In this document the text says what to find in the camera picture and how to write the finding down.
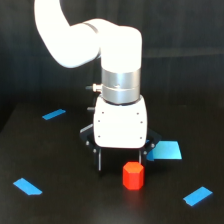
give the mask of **black table surface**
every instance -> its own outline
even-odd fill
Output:
[[[92,122],[83,108],[20,104],[0,133],[0,223],[224,223],[224,110],[150,107],[149,127],[178,141],[182,160],[148,162],[145,185],[129,191],[122,167],[137,150],[103,149],[102,174],[79,131]],[[13,185],[24,178],[43,193]],[[191,207],[183,198],[204,186],[213,192]]]

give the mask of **black background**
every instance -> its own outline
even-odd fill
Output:
[[[182,160],[148,162],[139,191],[122,186],[122,167],[138,150],[102,149],[102,173],[79,138],[92,115],[56,106],[19,104],[0,135],[0,222],[8,224],[222,224],[224,221],[223,109],[154,106],[150,127],[175,140]],[[13,185],[25,178],[43,193],[27,196]],[[184,197],[213,192],[191,207]]]
[[[63,0],[73,25],[103,18],[142,32],[141,93],[149,105],[224,106],[224,4],[220,0]],[[33,0],[0,2],[0,109],[17,102],[89,106],[100,59],[67,69],[50,56]]]
[[[121,167],[136,155],[112,152],[103,155],[99,180],[78,134],[92,122],[85,111],[93,96],[85,86],[100,82],[100,60],[61,67],[37,32],[34,1],[1,0],[0,128],[16,104],[26,103],[0,134],[1,223],[223,223],[224,3],[61,5],[71,25],[98,17],[142,32],[141,94],[149,124],[163,139],[179,142],[183,160],[149,164],[146,185],[135,194],[122,187]],[[59,107],[68,108],[66,115],[41,119]],[[12,185],[21,177],[44,194],[26,197]],[[182,199],[201,186],[214,195],[192,209]]]

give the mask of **robotic arm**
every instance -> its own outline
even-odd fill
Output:
[[[94,124],[81,130],[86,144],[95,152],[101,147],[144,151],[149,131],[145,102],[140,95],[141,33],[103,19],[70,26],[60,0],[35,0],[35,21],[47,49],[60,65],[75,68],[101,57],[102,84],[93,85],[94,91],[101,92]],[[90,130],[94,132],[94,142],[85,134]]]

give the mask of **red hexagonal block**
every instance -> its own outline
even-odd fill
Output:
[[[123,167],[123,185],[129,190],[139,190],[144,183],[144,167],[138,162],[128,162]]]

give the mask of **blue tape strip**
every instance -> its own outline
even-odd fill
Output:
[[[190,195],[184,198],[187,204],[193,206],[197,204],[199,201],[203,200],[204,198],[208,197],[213,192],[209,191],[205,187],[201,187],[198,190],[194,191]]]
[[[56,110],[56,111],[54,111],[54,112],[52,112],[50,114],[44,115],[42,118],[44,118],[45,120],[49,120],[49,119],[51,119],[53,117],[56,117],[58,115],[61,115],[61,114],[65,113],[65,112],[66,112],[65,110],[59,109],[59,110]]]
[[[160,141],[147,155],[147,160],[154,159],[182,159],[178,142]]]
[[[13,184],[28,195],[40,195],[40,194],[42,194],[41,190],[34,187],[31,183],[29,183],[28,181],[26,181],[23,178],[17,180]]]

